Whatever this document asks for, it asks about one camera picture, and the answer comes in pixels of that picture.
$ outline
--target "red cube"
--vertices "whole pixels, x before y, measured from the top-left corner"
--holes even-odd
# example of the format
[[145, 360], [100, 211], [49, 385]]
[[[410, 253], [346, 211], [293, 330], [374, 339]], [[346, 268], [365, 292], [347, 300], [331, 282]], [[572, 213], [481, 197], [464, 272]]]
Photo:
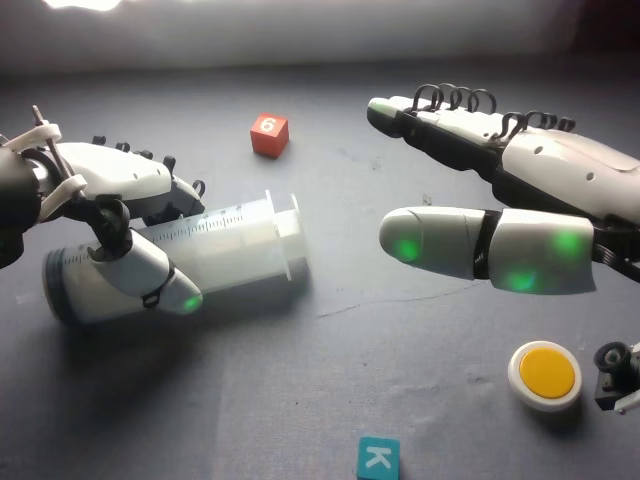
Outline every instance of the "red cube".
[[289, 122], [284, 117], [262, 113], [251, 127], [253, 151], [278, 158], [289, 142]]

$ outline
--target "teal cube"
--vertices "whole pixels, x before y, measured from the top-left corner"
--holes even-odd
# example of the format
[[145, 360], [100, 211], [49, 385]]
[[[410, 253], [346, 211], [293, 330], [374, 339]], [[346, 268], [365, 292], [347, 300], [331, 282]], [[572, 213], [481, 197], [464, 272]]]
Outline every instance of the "teal cube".
[[398, 480], [400, 442], [391, 438], [361, 437], [356, 476], [358, 480]]

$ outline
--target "robotic hand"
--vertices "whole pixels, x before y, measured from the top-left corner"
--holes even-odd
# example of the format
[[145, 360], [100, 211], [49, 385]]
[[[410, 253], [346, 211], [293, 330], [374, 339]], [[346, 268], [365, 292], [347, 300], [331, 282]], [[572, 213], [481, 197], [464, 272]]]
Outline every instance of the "robotic hand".
[[[451, 89], [444, 102], [443, 87]], [[430, 101], [422, 99], [432, 90]], [[464, 94], [467, 102], [463, 105]], [[480, 95], [489, 113], [478, 111]], [[391, 138], [454, 170], [474, 170], [511, 209], [409, 207], [387, 214], [380, 244], [413, 267], [532, 294], [595, 290], [592, 261], [640, 282], [640, 161], [570, 133], [575, 122], [539, 111], [497, 111], [484, 89], [422, 85], [413, 98], [374, 98], [367, 118]], [[534, 127], [531, 120], [540, 119]], [[640, 406], [640, 344], [596, 354], [603, 410]]]
[[146, 150], [131, 153], [126, 143], [104, 147], [104, 137], [57, 144], [58, 126], [35, 106], [33, 112], [36, 127], [0, 145], [0, 268], [22, 255], [24, 232], [65, 216], [92, 228], [100, 243], [89, 250], [92, 264], [120, 292], [146, 308], [178, 314], [187, 301], [200, 305], [198, 287], [162, 249], [129, 228], [129, 220], [154, 225], [202, 213], [204, 183], [191, 186], [174, 176], [173, 157], [160, 164]]

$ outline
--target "syringe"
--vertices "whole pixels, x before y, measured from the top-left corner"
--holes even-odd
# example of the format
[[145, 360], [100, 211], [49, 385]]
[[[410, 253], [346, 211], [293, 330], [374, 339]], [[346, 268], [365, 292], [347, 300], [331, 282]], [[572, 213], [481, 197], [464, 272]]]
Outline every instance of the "syringe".
[[[266, 198], [138, 230], [162, 248], [203, 294], [285, 274], [292, 262], [306, 260], [298, 205], [276, 213]], [[139, 298], [122, 294], [96, 271], [87, 248], [48, 254], [43, 284], [49, 306], [63, 323], [95, 323], [144, 309]], [[184, 305], [185, 313], [197, 305]]]

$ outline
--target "gray table surface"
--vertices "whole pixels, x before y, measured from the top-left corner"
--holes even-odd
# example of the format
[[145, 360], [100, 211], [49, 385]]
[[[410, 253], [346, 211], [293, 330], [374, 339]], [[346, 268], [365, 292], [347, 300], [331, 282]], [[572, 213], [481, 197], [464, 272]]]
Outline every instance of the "gray table surface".
[[[575, 118], [577, 132], [640, 157], [637, 57], [146, 72], [10, 80], [0, 132], [32, 125], [64, 139], [128, 141], [178, 160], [222, 208], [265, 189], [297, 195], [311, 272], [207, 298], [191, 318], [114, 322], [65, 334], [42, 294], [53, 248], [91, 238], [60, 220], [29, 231], [0, 272], [0, 478], [350, 479], [362, 435], [401, 441], [402, 475], [422, 479], [602, 479], [640, 465], [640, 414], [599, 411], [592, 355], [640, 341], [638, 286], [595, 267], [598, 292], [509, 294], [413, 270], [378, 245], [401, 206], [500, 208], [475, 173], [457, 173], [377, 133], [374, 96], [426, 82], [493, 91], [501, 111]], [[277, 161], [254, 156], [263, 112], [290, 120]], [[506, 368], [523, 343], [577, 357], [583, 401], [570, 418], [532, 415]]]

